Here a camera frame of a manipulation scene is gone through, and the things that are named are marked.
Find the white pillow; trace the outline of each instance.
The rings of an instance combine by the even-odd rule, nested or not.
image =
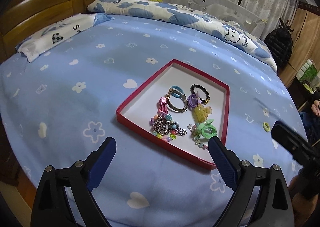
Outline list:
[[[114,18],[104,13],[76,14],[37,31],[19,43],[16,50],[23,53],[31,63],[42,53],[81,31],[112,19]]]

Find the pink bead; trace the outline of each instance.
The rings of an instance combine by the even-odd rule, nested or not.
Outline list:
[[[159,116],[161,118],[164,118],[167,114],[164,111],[159,112]]]

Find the box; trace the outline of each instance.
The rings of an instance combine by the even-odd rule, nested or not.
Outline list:
[[[192,84],[201,85],[209,92],[210,102],[208,105],[212,108],[212,114],[208,118],[214,119],[212,125],[217,128],[218,137],[225,145],[229,114],[229,86],[209,74],[176,59],[171,60],[137,88],[118,107],[116,117],[118,122],[147,140],[196,165],[213,170],[216,166],[208,150],[203,150],[195,145],[190,130],[187,128],[189,124],[193,125],[198,122],[194,117],[193,111],[187,109],[184,113],[177,113],[168,108],[169,114],[179,123],[180,128],[188,131],[184,137],[177,136],[177,139],[170,142],[154,136],[149,124],[150,119],[157,114],[159,99],[166,96],[171,86],[177,85],[181,87],[186,97],[188,97],[191,94],[190,88]],[[205,98],[201,90],[199,90],[199,93],[202,98]],[[181,99],[171,97],[170,101],[177,108],[183,108]]]

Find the green hair tie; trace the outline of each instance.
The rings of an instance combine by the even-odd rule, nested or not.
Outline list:
[[[210,139],[212,137],[217,136],[217,129],[215,128],[215,126],[211,125],[213,121],[214,121],[213,119],[206,120],[205,122],[200,123],[199,126],[197,127],[197,130],[201,132],[201,135],[205,139]],[[212,133],[209,134],[205,132],[206,129],[210,129]]]

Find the wooden wardrobe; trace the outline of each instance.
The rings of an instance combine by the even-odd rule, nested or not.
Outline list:
[[[292,55],[278,76],[288,88],[301,66],[311,59],[320,70],[320,9],[300,3],[292,22]]]

